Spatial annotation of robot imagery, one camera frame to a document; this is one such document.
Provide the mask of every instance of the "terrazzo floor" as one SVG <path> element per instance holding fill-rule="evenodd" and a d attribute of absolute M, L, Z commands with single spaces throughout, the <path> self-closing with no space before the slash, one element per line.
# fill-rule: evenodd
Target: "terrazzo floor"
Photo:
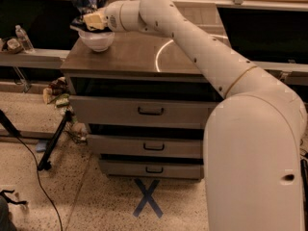
<path fill-rule="evenodd" d="M 53 133 L 62 117 L 53 105 L 45 105 L 39 94 L 0 92 L 0 109 L 21 131 Z M 27 143 L 37 161 L 37 141 Z M 39 187 L 32 154 L 19 141 L 0 141 L 0 190 L 27 206 L 10 204 L 13 223 L 20 231 L 61 230 L 57 214 Z M 204 181 L 157 179 L 152 194 L 162 211 L 159 217 L 145 203 L 134 215 L 143 193 L 136 178 L 107 177 L 97 156 L 86 145 L 76 144 L 62 133 L 50 157 L 51 169 L 40 171 L 42 186 L 56 205 L 63 230 L 208 230 Z M 153 178 L 139 178 L 150 189 Z"/>

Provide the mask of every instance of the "drawer handle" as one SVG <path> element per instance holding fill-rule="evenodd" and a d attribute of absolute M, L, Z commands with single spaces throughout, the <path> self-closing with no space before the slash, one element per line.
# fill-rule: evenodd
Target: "drawer handle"
<path fill-rule="evenodd" d="M 138 107 L 138 113 L 140 115 L 146 115 L 146 116 L 161 116 L 164 113 L 164 108 L 158 109 L 158 110 L 146 110 L 142 107 Z"/>
<path fill-rule="evenodd" d="M 147 173 L 162 173 L 164 172 L 164 168 L 162 167 L 161 170 L 149 170 L 147 167 L 145 167 L 145 171 Z"/>
<path fill-rule="evenodd" d="M 143 143 L 143 149 L 144 150 L 164 150 L 165 149 L 165 145 L 164 144 L 162 144 L 161 146 L 154 146 L 154 145 L 152 145 L 152 146 L 149 146 L 149 145 L 146 145 L 146 143 L 144 142 Z"/>

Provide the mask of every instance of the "water bottle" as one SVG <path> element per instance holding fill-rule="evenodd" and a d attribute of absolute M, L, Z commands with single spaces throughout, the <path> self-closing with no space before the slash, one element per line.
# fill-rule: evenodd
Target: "water bottle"
<path fill-rule="evenodd" d="M 33 53 L 35 52 L 35 48 L 33 47 L 32 43 L 29 40 L 27 32 L 19 25 L 15 26 L 15 32 L 18 36 L 18 39 L 26 53 Z"/>

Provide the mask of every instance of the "floor marking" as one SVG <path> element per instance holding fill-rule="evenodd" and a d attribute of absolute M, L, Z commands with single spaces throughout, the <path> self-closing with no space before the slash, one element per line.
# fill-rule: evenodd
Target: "floor marking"
<path fill-rule="evenodd" d="M 140 179 L 135 179 L 135 182 L 136 182 L 137 186 L 140 188 L 140 190 L 142 191 L 143 198 L 142 198 L 141 202 L 139 203 L 139 205 L 137 206 L 133 215 L 135 217 L 138 217 L 139 214 L 141 213 L 141 211 L 143 210 L 146 202 L 148 202 L 149 205 L 153 208 L 157 217 L 161 218 L 162 215 L 163 215 L 163 212 L 162 212 L 161 208 L 158 206 L 158 204 L 155 202 L 154 198 L 152 197 L 152 194 L 153 194 L 154 190 L 156 189 L 156 187 L 157 187 L 157 185 L 159 184 L 160 181 L 154 180 L 148 190 L 146 190 L 144 183 Z"/>

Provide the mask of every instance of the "white robotic arm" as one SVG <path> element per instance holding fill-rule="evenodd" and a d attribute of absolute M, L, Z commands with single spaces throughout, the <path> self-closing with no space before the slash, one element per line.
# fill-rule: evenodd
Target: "white robotic arm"
<path fill-rule="evenodd" d="M 104 14 L 115 32 L 172 38 L 226 98 L 204 134 L 210 230 L 303 231 L 299 144 L 307 113 L 298 95 L 190 23 L 170 0 L 117 1 Z"/>

